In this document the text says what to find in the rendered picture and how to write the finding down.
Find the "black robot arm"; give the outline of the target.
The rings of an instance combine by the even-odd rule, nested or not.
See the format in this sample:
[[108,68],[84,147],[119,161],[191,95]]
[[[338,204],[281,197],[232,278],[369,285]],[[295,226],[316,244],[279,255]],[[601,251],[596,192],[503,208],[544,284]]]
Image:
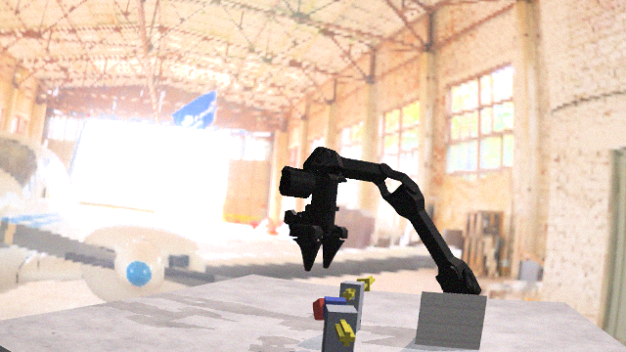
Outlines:
[[[435,279],[443,292],[481,294],[473,271],[464,260],[452,254],[425,211],[425,198],[420,187],[406,173],[394,170],[385,162],[343,157],[325,147],[317,147],[304,161],[303,169],[284,166],[281,173],[279,192],[292,198],[309,198],[312,195],[311,199],[336,201],[338,183],[346,183],[346,179],[374,183],[381,197],[414,226],[438,266]],[[387,178],[402,184],[391,193],[384,182]],[[309,225],[309,216],[310,208],[305,205],[305,211],[285,211],[283,222],[289,228],[293,224]]]

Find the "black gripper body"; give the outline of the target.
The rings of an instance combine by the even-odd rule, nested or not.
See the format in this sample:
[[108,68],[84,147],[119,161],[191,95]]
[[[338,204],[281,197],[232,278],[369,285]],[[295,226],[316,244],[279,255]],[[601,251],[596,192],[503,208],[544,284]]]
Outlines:
[[290,227],[289,236],[301,240],[317,241],[321,237],[325,239],[340,240],[348,239],[346,227],[335,225],[335,212],[339,211],[335,201],[311,199],[309,225],[293,224]]

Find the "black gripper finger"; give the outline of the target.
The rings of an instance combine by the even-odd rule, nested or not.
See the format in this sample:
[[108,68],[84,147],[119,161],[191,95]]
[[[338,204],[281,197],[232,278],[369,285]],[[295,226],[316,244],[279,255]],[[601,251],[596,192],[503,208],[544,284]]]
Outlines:
[[306,272],[310,272],[314,264],[315,258],[317,257],[322,241],[309,241],[301,240],[298,238],[291,239],[295,241],[300,247],[304,270]]
[[328,269],[345,240],[321,238],[320,241],[323,245],[323,266]]

